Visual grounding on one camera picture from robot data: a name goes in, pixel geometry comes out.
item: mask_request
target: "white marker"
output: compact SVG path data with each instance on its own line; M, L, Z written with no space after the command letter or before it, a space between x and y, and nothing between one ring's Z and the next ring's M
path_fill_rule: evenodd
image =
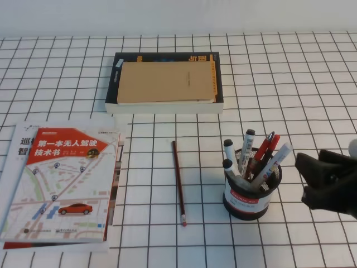
M292 145L285 143L280 150L274 155L269 163L263 168L258 176L251 182L251 186L254 189L259 189L260 186L270 177L280 163L290 154L292 151Z
M252 187L250 187L250 183L243 179L239 171L237 170L237 167L233 165L233 162L230 161L229 159L223 160L223 168L224 171L228 174L228 176L231 178L231 180L239 187L242 189L251 192Z
M243 147L240 152L240 158L238 163L238 169L242 174L242 177L245 175L245 171L247 170L248 161L250 158L250 152L252 151L253 141L255 138L254 130L247 130L244 137Z
M223 146L224 146L224 151L225 151L225 155L227 156L227 158L230 161L232 161L233 163L237 164L237 158L235 158L233 141L232 140L224 140Z

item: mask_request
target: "red pen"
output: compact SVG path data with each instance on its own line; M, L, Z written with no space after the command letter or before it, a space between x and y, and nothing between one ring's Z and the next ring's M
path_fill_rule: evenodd
M262 145L260 146L260 148L258 149L258 151L255 153L254 158L251 159L247 170L245 172L245 176L244 178L247 180L249 179L250 173L254 173L254 169L257 167L257 163L259 163L259 161L261 160L263 154L266 152L269 144L271 143L273 137L274 137L275 132L273 131L272 133L270 133L265 140L263 141Z
M273 152L275 150L275 147L277 147L277 144L280 140L280 135L275 135L273 137L273 140L272 142L269 144L269 147L266 151L266 153L264 154L264 157L262 159L262 163L261 163L261 167L264 168L268 162L269 162L269 159L271 158L271 156L273 155Z

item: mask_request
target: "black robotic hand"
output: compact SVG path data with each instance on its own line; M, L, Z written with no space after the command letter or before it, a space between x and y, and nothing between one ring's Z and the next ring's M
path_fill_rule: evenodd
M295 167L308 185L301 201L309 208L357 218L357 159L321 150L318 160L298 153Z

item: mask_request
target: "white grid tablecloth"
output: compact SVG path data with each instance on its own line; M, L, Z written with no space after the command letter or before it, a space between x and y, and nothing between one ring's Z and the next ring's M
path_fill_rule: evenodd
M115 52L220 52L224 112L128 119L108 253L0 251L0 268L356 267L357 222L309 210L295 156L347 154L357 138L357 33L0 39L0 170L15 124L101 119ZM258 221L222 204L222 141L255 129L294 147ZM171 141L178 143L188 226L180 225Z

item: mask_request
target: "label on pen holder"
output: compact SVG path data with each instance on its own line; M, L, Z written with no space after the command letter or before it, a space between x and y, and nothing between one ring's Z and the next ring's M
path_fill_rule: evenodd
M242 213L255 214L266 208L273 193L262 198L248 198L235 192L229 185L228 180L225 180L224 196L230 206Z

